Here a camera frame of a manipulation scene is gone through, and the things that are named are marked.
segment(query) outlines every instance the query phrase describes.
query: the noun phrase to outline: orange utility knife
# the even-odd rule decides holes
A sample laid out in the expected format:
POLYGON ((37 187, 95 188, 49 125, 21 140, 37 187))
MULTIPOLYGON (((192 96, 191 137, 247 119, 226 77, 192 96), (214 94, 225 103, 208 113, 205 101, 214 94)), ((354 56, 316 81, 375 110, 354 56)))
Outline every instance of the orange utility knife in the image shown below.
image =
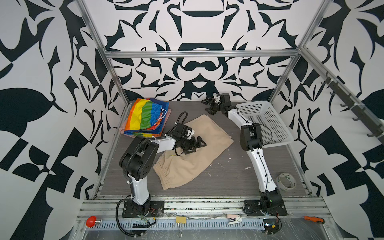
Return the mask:
POLYGON ((316 222, 316 223, 322 223, 322 224, 325 223, 324 219, 319 218, 319 217, 304 216, 304 219, 307 221, 312 221, 312 222, 316 222))

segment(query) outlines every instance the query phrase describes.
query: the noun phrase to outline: orange stripe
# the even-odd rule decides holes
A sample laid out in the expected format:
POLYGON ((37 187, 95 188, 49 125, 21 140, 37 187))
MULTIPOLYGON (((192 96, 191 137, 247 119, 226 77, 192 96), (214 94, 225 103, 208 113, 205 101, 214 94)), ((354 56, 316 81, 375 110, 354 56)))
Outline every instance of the orange stripe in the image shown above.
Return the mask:
POLYGON ((127 121, 127 125, 125 125, 125 130, 129 130, 129 124, 131 123, 131 118, 132 118, 132 113, 133 111, 135 110, 135 107, 136 107, 136 103, 138 103, 141 99, 136 99, 135 103, 133 104, 131 110, 129 111, 129 117, 128 117, 128 121, 127 121))

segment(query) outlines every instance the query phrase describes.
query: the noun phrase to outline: colorful striped fabric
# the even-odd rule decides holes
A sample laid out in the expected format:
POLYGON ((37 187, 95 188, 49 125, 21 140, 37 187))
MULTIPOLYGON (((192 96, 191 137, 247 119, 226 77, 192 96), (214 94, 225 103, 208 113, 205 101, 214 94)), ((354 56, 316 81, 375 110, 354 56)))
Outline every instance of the colorful striped fabric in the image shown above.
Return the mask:
POLYGON ((125 130, 140 130, 152 127, 160 118, 161 105, 138 98, 133 104, 125 130))

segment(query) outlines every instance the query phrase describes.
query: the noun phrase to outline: green stripe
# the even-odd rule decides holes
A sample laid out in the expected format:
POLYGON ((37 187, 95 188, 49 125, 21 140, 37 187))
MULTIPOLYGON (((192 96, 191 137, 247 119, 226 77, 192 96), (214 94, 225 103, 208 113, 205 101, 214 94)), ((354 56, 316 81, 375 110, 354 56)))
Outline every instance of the green stripe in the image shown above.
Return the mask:
POLYGON ((152 101, 148 101, 142 108, 140 129, 147 129, 151 127, 152 104, 152 101))

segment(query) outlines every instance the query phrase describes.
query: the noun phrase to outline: black mounting plate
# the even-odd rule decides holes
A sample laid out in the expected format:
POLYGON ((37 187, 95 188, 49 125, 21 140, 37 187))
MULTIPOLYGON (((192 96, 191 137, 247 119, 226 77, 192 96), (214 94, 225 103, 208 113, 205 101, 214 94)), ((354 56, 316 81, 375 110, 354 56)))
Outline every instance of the black mounting plate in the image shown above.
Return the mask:
MULTIPOLYGON (((149 204, 149 208, 155 209, 154 211, 149 210, 148 217, 156 217, 157 214, 164 212, 164 201, 151 201, 149 204)), ((137 208, 134 207, 133 201, 127 201, 124 202, 124 208, 122 211, 122 217, 128 218, 128 217, 137 217, 137 215, 143 215, 146 213, 142 213, 137 210, 137 208)))
MULTIPOLYGON (((244 204, 246 206, 249 206, 249 209, 245 209, 245 212, 255 212, 247 214, 250 217, 253 216, 265 216, 265 214, 260 210, 260 205, 259 205, 260 200, 244 200, 244 204)), ((284 203, 280 204, 278 207, 269 209, 269 212, 276 214, 276 212, 279 214, 279 216, 287 216, 288 212, 285 208, 284 203)))

